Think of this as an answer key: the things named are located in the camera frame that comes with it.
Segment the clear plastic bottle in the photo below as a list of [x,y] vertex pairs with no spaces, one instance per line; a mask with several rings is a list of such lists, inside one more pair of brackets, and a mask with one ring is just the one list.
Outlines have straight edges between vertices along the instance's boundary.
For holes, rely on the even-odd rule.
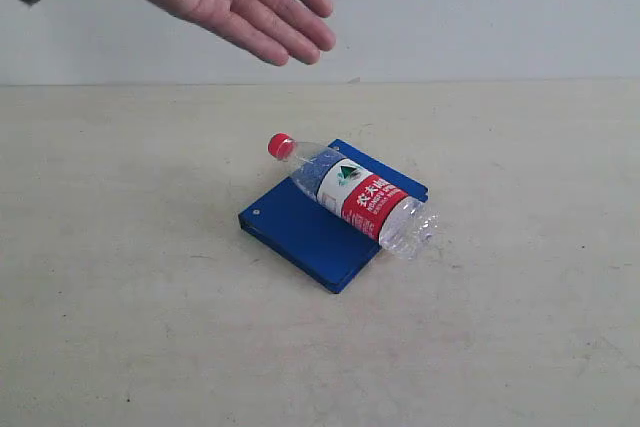
[[433,234],[436,216],[427,204],[319,144],[276,134],[269,153],[286,162],[307,196],[402,259],[413,259]]

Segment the blue board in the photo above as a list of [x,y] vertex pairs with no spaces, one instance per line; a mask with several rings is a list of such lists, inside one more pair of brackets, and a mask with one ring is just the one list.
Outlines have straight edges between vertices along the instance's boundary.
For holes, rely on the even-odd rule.
[[[338,149],[365,169],[426,202],[427,188],[346,142]],[[240,226],[337,294],[380,251],[380,246],[283,180],[238,216]]]

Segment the white table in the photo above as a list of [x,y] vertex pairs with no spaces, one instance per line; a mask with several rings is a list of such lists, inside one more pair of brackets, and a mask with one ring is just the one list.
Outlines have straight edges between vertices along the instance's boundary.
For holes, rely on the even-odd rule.
[[[640,424],[640,82],[0,89],[1,426]],[[241,232],[276,131],[427,183],[340,295]]]

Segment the bottle cap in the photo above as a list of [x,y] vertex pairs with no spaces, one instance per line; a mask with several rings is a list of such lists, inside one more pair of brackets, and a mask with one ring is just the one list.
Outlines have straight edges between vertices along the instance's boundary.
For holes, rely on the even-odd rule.
[[287,134],[276,134],[269,141],[269,153],[278,160],[285,160],[295,145],[295,141]]

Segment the wall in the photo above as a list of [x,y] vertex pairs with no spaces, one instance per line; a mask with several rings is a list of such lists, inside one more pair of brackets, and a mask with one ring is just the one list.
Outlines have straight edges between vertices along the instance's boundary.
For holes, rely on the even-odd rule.
[[335,0],[337,49],[278,70],[142,0],[0,0],[0,83],[639,76],[640,0]]

